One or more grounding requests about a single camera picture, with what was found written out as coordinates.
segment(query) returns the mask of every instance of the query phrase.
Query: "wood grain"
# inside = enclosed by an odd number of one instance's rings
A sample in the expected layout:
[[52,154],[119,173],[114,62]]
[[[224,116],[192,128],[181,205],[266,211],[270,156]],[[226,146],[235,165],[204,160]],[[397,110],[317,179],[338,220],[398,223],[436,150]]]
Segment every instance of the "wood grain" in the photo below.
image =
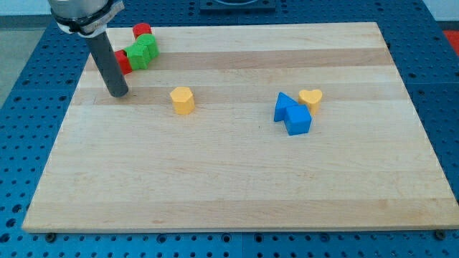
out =
[[[125,97],[110,97],[89,58],[25,230],[458,228],[458,203],[376,24],[155,34],[161,57],[126,76]],[[133,40],[130,29],[109,37]],[[174,113],[176,86],[193,90],[191,115]],[[277,94],[314,88],[324,97],[310,133],[289,137],[273,122]]]

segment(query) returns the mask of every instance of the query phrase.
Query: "green cube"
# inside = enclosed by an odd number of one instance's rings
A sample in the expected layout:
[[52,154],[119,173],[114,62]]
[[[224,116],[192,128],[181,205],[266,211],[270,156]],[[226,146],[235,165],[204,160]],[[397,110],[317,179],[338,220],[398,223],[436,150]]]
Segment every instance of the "green cube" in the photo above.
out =
[[155,36],[152,34],[143,34],[137,38],[137,44],[146,46],[151,59],[159,55],[158,45],[156,43]]
[[126,47],[124,51],[126,51],[132,70],[148,68],[151,57],[146,46],[134,43],[132,46]]

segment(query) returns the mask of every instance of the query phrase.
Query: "blue pegboard table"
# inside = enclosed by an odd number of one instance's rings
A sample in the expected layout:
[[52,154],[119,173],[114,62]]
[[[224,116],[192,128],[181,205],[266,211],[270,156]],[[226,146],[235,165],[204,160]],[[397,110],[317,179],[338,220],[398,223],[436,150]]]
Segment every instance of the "blue pegboard table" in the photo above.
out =
[[[275,12],[199,13],[197,0],[125,0],[111,27],[377,22],[456,198],[459,59],[421,0],[278,0]],[[0,111],[0,258],[459,257],[459,231],[58,234],[20,226],[88,56],[49,25]]]

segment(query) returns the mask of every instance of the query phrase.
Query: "yellow block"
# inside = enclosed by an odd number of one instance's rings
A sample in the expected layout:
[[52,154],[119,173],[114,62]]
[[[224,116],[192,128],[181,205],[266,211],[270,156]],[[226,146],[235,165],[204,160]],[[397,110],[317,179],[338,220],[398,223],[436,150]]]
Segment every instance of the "yellow block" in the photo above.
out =
[[177,87],[170,93],[175,113],[188,115],[194,110],[194,97],[189,87]]
[[315,115],[321,106],[322,100],[321,90],[301,90],[298,102],[300,104],[306,104],[311,115]]

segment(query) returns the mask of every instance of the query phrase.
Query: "blue cube block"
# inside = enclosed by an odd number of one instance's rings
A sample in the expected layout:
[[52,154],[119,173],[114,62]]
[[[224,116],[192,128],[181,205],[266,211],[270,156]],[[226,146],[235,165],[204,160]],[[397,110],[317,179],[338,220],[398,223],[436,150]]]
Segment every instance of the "blue cube block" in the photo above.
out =
[[299,135],[309,132],[313,118],[306,105],[296,105],[285,109],[284,123],[288,135]]
[[283,92],[279,92],[278,101],[276,102],[275,109],[274,109],[274,122],[279,122],[279,121],[284,120],[285,109],[287,107],[291,107],[294,105],[298,105],[298,103],[294,99],[292,99],[291,97],[288,97]]

